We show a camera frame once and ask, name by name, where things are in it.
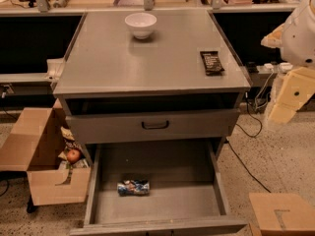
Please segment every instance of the cabinet top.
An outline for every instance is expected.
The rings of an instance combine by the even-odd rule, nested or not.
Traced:
[[[149,11],[157,26],[145,40],[136,39],[125,25],[135,12],[88,12],[54,94],[249,89],[207,10]],[[219,53],[225,69],[221,76],[206,76],[200,51]]]

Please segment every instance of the terrazzo floor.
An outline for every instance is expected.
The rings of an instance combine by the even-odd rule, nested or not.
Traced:
[[[254,115],[263,120],[264,114]],[[15,120],[3,112],[0,115],[0,147],[10,133]],[[259,124],[246,112],[238,122],[249,134],[259,130]],[[315,112],[305,111],[276,132],[263,128],[257,138],[249,138],[236,126],[229,142],[245,165],[271,192],[296,193],[315,206]],[[249,193],[265,193],[244,169],[228,144],[219,158],[219,168],[231,213],[257,224]],[[0,235],[68,235],[71,228],[83,225],[85,204],[40,206],[27,213],[30,197],[28,180],[9,180],[8,191],[0,197]],[[0,195],[6,184],[0,182]],[[235,236],[250,236],[246,226]]]

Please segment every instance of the black panel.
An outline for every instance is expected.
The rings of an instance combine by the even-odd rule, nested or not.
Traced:
[[[265,35],[285,22],[290,12],[216,13],[217,22],[225,33],[241,62],[264,65],[282,62],[279,49],[262,46]]]
[[[0,74],[46,73],[62,58],[81,16],[0,18]]]
[[[69,98],[73,115],[189,111],[234,108],[238,93],[197,93],[169,96]]]
[[[43,95],[7,95],[0,98],[0,110],[23,109],[24,107],[52,107],[56,98],[52,93]]]

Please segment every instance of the gray cabinet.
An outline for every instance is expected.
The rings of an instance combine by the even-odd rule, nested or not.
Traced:
[[[54,94],[94,163],[84,227],[71,235],[215,235],[246,222],[229,214],[217,158],[249,83],[206,10],[156,10],[137,40],[133,11],[90,12]],[[205,75],[199,52],[225,72]],[[145,197],[117,182],[148,179]]]

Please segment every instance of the white robot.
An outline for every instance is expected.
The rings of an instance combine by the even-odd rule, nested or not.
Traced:
[[[283,60],[293,65],[275,79],[266,112],[268,123],[285,124],[315,93],[315,0],[302,0],[262,45],[279,48]]]

